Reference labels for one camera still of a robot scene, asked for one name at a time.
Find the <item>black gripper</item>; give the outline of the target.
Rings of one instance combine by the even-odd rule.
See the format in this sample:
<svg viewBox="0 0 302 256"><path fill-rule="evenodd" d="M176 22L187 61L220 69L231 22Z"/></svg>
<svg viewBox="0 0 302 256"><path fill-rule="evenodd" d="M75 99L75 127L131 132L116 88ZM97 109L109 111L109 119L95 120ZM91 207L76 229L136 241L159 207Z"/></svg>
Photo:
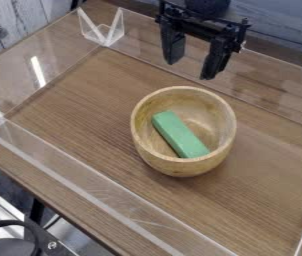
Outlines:
<svg viewBox="0 0 302 256"><path fill-rule="evenodd" d="M211 42L200 79L211 80L224 70L232 52L246 43L250 23L228 15L231 0L159 0L155 22L160 27L163 57L168 65L184 55L185 34Z"/></svg>

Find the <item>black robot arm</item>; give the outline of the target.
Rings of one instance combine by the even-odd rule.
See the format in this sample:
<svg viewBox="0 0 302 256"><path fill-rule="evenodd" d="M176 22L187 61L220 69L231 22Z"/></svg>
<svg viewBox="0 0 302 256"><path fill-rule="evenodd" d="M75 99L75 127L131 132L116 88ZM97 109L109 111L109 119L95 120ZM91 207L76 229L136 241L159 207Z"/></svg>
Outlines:
<svg viewBox="0 0 302 256"><path fill-rule="evenodd" d="M227 66L232 53L239 53L246 44L251 27L247 18L225 19L231 0L184 0L183 4L159 0L155 22L160 29L163 58L175 64L185 53L185 36L209 43L203 61L200 79L211 80Z"/></svg>

